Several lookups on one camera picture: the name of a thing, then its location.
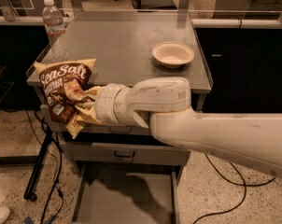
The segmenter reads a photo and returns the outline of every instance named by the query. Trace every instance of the tripod leg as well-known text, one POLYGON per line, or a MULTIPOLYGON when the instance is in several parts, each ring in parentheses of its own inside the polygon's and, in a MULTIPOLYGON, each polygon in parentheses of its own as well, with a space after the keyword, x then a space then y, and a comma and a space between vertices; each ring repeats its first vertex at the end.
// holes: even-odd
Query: tripod leg
POLYGON ((51 129, 48 126, 47 130, 46 130, 46 137, 45 137, 44 142, 43 142, 43 144, 42 144, 42 146, 40 148, 37 160, 35 162, 35 167, 34 167, 33 172, 31 174, 31 177, 30 177, 29 183, 27 185, 26 191, 25 191, 25 193, 23 195, 23 198, 25 200, 30 199, 32 202, 36 201, 37 197, 36 197, 36 195, 34 193, 35 184, 36 184, 36 181, 37 181, 37 179, 39 177, 40 169, 41 169, 43 160, 45 158, 48 146, 49 146, 49 144, 52 141, 51 134, 52 134, 52 131, 51 131, 51 129))

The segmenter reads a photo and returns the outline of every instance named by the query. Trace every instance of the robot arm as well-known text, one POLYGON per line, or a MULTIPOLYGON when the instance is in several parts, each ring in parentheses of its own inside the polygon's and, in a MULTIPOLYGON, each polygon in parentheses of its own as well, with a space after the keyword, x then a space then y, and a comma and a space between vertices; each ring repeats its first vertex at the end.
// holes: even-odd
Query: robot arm
POLYGON ((110 84, 95 103, 106 125, 150 128, 159 141, 282 178, 282 114, 206 114, 190 106, 190 85, 163 77, 132 88, 110 84))

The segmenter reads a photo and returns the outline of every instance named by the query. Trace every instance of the small bowl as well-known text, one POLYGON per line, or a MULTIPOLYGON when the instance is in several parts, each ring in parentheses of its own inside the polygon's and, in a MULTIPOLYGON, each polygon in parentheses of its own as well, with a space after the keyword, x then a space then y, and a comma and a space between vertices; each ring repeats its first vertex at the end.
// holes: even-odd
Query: small bowl
POLYGON ((152 55, 161 65, 176 69, 190 63, 194 58, 194 51, 180 42, 162 42, 153 48, 152 55))

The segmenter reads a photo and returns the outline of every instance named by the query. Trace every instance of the black cable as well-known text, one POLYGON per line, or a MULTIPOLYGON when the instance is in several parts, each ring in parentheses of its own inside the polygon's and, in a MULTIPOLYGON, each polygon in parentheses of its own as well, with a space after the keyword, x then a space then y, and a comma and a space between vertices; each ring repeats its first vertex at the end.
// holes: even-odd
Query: black cable
MULTIPOLYGON (((241 183, 235 183, 235 182, 233 182, 233 181, 231 181, 230 179, 228 179, 227 177, 225 177, 219 170, 218 170, 218 168, 214 165, 214 163, 208 158, 208 156, 207 155, 205 155, 206 156, 206 158, 207 158, 207 160, 209 161, 209 163, 213 166, 213 168, 216 170, 216 172, 222 177, 222 178, 224 178, 227 182, 229 182, 229 183, 232 183, 232 184, 235 184, 235 185, 237 185, 237 186, 244 186, 244 184, 241 184, 241 183)), ((267 184, 269 184, 269 183, 271 183, 271 182, 273 182, 275 180, 275 177, 274 178, 272 178, 272 179, 270 179, 270 180, 268 180, 268 181, 266 181, 266 182, 264 182, 264 183, 260 183, 260 184, 246 184, 246 186, 247 187, 261 187, 261 186, 264 186, 264 185, 267 185, 267 184)))
MULTIPOLYGON (((29 113, 28 113, 27 110, 26 110, 26 114, 27 114, 27 117, 28 117, 28 119, 29 119, 29 123, 30 123, 31 129, 32 129, 32 131, 33 131, 33 134, 35 135, 36 140, 38 141, 38 143, 39 143, 40 145, 42 145, 41 142, 39 141, 39 139, 38 139, 36 133, 35 133, 35 130, 34 130, 34 128, 33 128, 33 124, 32 124, 32 122, 31 122, 31 119, 30 119, 30 116, 29 116, 29 113)), ((41 128, 42 128, 42 130, 45 132, 45 131, 46 131, 46 128, 44 127, 44 125, 48 125, 47 122, 45 122, 44 119, 40 119, 40 118, 38 117, 38 115, 36 114, 36 112, 35 112, 35 117, 41 122, 41 128)), ((50 220, 48 221, 49 224, 52 223, 52 222, 55 220, 55 218, 58 216, 58 214, 59 214, 60 211, 62 210, 63 204, 64 204, 63 193, 62 193, 61 190, 57 187, 57 184, 59 183, 59 176, 60 176, 60 173, 61 173, 61 170, 62 170, 62 163, 63 163, 63 154, 62 154, 62 149, 61 149, 61 147, 60 147, 60 145, 59 145, 59 142, 58 142, 58 135, 57 135, 57 133, 56 133, 56 140, 51 137, 51 141, 55 144, 55 146, 57 147, 57 149, 58 149, 58 151, 59 151, 60 161, 59 161, 59 168, 58 168, 58 170, 57 170, 57 165, 58 165, 58 160, 57 160, 57 158, 56 158, 53 154, 51 154, 51 153, 49 153, 49 152, 47 151, 53 158, 55 158, 57 165, 56 165, 55 174, 54 174, 54 183, 53 183, 53 185, 52 185, 52 187, 51 187, 51 190, 50 190, 50 192, 49 192, 49 195, 48 195, 48 198, 47 198, 47 201, 46 201, 46 204, 45 204, 45 206, 44 206, 44 210, 43 210, 43 213, 42 213, 42 216, 41 216, 41 219, 40 219, 40 223, 41 223, 41 224, 42 224, 43 221, 44 221, 44 218, 45 218, 45 215, 46 215, 46 211, 47 211, 48 205, 49 205, 49 200, 50 200, 51 195, 52 195, 52 193, 53 193, 53 191, 54 191, 55 189, 57 189, 58 196, 62 199, 62 204, 61 204, 60 208, 58 209, 58 211, 56 212, 56 214, 55 214, 53 217, 51 217, 50 220)))
POLYGON ((59 142, 52 139, 52 141, 54 142, 54 144, 56 145, 56 147, 58 148, 59 150, 59 155, 60 155, 60 164, 59 164, 59 170, 57 172, 57 175, 56 175, 56 178, 55 178, 55 181, 51 187, 51 190, 49 192, 49 196, 47 198, 47 201, 46 201, 46 204, 45 204, 45 207, 44 207, 44 211, 42 213, 42 216, 41 216, 41 219, 40 219, 40 224, 43 223, 44 221, 44 218, 45 218, 45 215, 46 215, 46 211, 47 211, 47 208, 48 208, 48 205, 49 205, 49 200, 51 198, 51 195, 53 193, 53 191, 55 189, 58 190, 58 195, 62 198, 62 205, 61 207, 59 208, 59 210, 57 211, 57 213, 52 217, 52 219, 50 220, 49 224, 58 216, 59 212, 61 211, 61 209, 63 208, 63 193, 57 188, 57 184, 59 183, 59 176, 60 176, 60 173, 61 173, 61 169, 62 169, 62 163, 63 163, 63 155, 62 155, 62 151, 61 151, 61 148, 60 148, 60 145, 59 145, 59 142))
MULTIPOLYGON (((34 127, 33 127, 33 124, 32 124, 31 118, 30 118, 30 116, 29 116, 28 110, 26 110, 26 114, 27 114, 27 117, 28 117, 28 120, 29 120, 31 129, 32 129, 32 132, 33 132, 33 134, 34 134, 34 136, 35 136, 37 142, 39 143, 39 145, 42 146, 40 140, 38 139, 38 137, 37 137, 37 135, 36 135, 36 133, 35 133, 35 129, 34 129, 34 127)), ((36 116, 36 118, 41 122, 41 125, 42 125, 41 128, 43 129, 43 131, 46 132, 45 128, 43 127, 43 119, 39 119, 39 118, 37 117, 37 115, 35 115, 35 116, 36 116)), ((55 161, 56 161, 56 171, 55 171, 55 175, 54 175, 54 177, 55 177, 55 176, 56 176, 56 173, 57 173, 58 160, 57 160, 57 158, 56 158, 55 155, 51 154, 51 153, 48 152, 48 151, 47 151, 47 153, 49 153, 49 154, 51 155, 51 157, 53 157, 53 158, 55 159, 55 161)))
POLYGON ((206 214, 206 215, 203 215, 201 217, 198 217, 194 222, 193 224, 197 223, 200 219, 202 218, 205 218, 205 217, 210 217, 210 216, 215 216, 215 215, 221 215, 221 214, 226 214, 226 213, 229 213, 231 211, 233 211, 234 209, 236 209, 237 207, 239 207, 245 200, 246 196, 247 196, 247 186, 246 186, 246 181, 245 179, 243 178, 242 174, 237 170, 237 168, 231 163, 229 162, 229 164, 233 167, 233 169, 236 171, 236 173, 238 173, 238 175, 241 177, 242 181, 243 181, 243 187, 244 187, 244 195, 243 195, 243 198, 241 200, 241 202, 239 204, 237 204, 235 207, 229 209, 229 210, 226 210, 226 211, 221 211, 221 212, 216 212, 216 213, 209 213, 209 214, 206 214))

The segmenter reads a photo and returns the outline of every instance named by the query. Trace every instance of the speckled floor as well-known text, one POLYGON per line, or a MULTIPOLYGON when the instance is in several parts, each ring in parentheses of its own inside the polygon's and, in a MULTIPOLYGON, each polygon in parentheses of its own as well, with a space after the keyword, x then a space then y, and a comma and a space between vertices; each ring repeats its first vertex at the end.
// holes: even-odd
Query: speckled floor
MULTIPOLYGON (((28 119, 33 124, 36 136, 43 140, 44 133, 33 111, 7 113, 0 110, 0 157, 36 155, 40 145, 36 140, 28 119)), ((49 153, 58 157, 54 145, 49 153)), ((211 157, 219 170, 234 182, 242 182, 226 161, 211 157)), ((30 217, 39 223, 49 190, 53 183, 56 161, 47 155, 43 170, 36 186, 37 200, 33 203, 23 199, 32 166, 0 168, 0 206, 9 206, 12 210, 7 224, 21 224, 30 217)), ((239 167, 248 184, 257 184, 271 177, 239 167)), ((63 169, 58 187, 63 192, 64 204, 54 223, 68 223, 79 175, 73 164, 63 157, 63 169)), ((178 185, 178 203, 181 224, 191 224, 198 217, 221 212, 235 207, 243 198, 244 188, 228 183, 220 177, 200 153, 191 153, 178 185)), ((45 220, 54 215, 61 206, 61 199, 54 191, 45 220)), ((282 180, 259 188, 247 188, 244 202, 230 213, 206 217, 197 223, 233 223, 233 224, 276 224, 282 223, 282 180)))

